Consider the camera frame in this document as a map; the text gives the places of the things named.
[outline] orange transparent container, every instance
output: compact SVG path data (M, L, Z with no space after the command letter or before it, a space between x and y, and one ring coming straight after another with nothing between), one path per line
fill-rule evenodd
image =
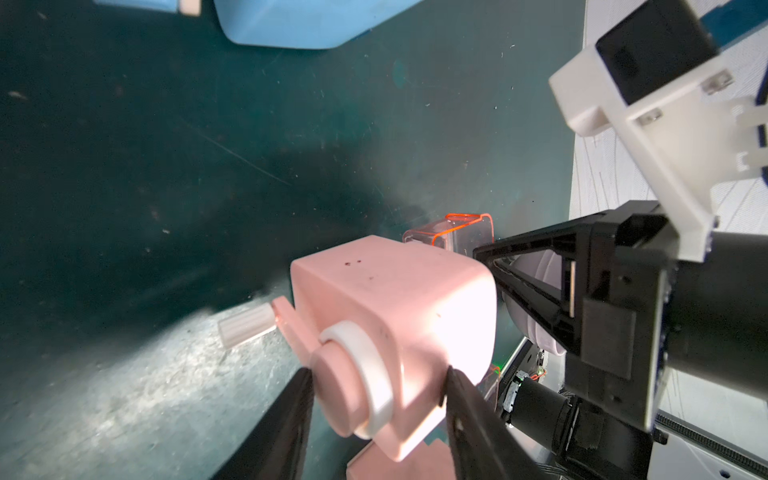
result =
M402 241L422 242L471 257L475 248L493 243L493 219L489 214L448 214L408 230Z

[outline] white roller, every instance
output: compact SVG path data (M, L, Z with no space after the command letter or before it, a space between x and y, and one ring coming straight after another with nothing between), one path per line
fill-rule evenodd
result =
M219 321L219 335L225 349L275 329L275 312L269 303L256 306Z

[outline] light blue object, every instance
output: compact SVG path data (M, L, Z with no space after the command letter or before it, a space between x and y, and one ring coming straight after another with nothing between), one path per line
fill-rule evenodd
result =
M176 13L179 9L179 0L94 0L94 3L96 5L146 8L147 10L171 13Z
M241 45L338 47L420 0L215 0L224 34Z

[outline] white plastic mount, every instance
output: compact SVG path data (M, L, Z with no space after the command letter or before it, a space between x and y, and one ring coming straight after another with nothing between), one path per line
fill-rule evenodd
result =
M702 262L714 228L710 189L760 176L768 163L754 98L704 102L732 77L720 56L627 105L592 45L549 79L568 126L590 137L613 126L680 236L677 258Z

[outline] black cable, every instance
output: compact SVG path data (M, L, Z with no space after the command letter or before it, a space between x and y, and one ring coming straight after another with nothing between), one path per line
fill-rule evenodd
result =
M763 82L760 84L760 88L757 89L757 96L755 97L755 105L765 105L766 101L768 101L768 65L766 66L766 72L763 74ZM766 126L765 125L758 125L757 126L757 144L761 148L766 147ZM763 174L763 182L765 185L768 186L768 165L764 166L762 169Z
M763 74L763 83L760 84L760 88L757 89L757 96L755 97L755 105L765 105L768 101L768 66L766 66L766 72ZM766 146L766 126L760 125L757 127L757 141L760 146L765 148Z

